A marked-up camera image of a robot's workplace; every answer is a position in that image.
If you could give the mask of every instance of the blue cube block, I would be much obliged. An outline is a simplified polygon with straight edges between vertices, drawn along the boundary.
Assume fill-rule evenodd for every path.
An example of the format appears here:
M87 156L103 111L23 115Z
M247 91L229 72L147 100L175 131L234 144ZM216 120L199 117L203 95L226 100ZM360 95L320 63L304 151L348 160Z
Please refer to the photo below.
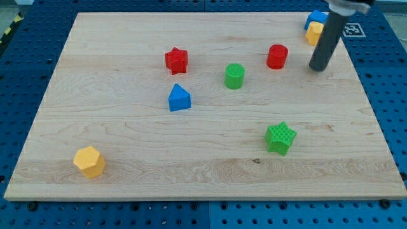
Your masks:
M308 15L307 22L305 22L304 30L308 30L310 22L319 22L325 24L328 15L318 10L314 10L311 14Z
M191 107L191 95L176 83L168 97L168 102L170 104L170 111L188 109Z

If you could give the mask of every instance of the red cylinder block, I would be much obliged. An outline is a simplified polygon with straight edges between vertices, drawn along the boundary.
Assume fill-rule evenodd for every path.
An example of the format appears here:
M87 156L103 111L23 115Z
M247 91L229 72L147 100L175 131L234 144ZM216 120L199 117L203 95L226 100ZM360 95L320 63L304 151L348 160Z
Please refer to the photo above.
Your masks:
M268 50L267 66L272 69L282 69L287 56L288 49L284 45L273 45Z

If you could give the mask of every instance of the yellow hexagon block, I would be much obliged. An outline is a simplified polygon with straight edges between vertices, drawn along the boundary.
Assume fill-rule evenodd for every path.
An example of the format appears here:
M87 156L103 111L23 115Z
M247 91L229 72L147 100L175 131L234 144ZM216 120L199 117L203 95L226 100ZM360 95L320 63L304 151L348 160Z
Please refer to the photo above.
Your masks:
M106 163L99 151L88 146L76 152L74 164L87 178L93 178L103 173Z
M308 26L307 33L305 34L308 44L317 45L323 29L324 24L319 22L311 22Z

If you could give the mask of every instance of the green cylinder block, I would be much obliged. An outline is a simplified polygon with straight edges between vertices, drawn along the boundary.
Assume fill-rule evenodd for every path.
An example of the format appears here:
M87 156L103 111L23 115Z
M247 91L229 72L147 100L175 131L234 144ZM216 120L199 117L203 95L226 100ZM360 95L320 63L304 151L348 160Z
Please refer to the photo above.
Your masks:
M224 73L224 85L229 89L239 89L243 85L244 67L241 64L229 64Z

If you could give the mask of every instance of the yellow and black tape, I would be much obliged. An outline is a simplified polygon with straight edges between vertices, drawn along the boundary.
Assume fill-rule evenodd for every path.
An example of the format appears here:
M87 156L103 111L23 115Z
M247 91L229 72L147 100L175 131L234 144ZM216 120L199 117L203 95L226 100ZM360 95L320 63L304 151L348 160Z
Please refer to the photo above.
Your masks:
M8 44L13 38L14 34L17 32L17 29L20 27L23 16L21 13L18 13L14 20L11 22L10 26L5 30L4 34L0 39L0 57L6 51Z

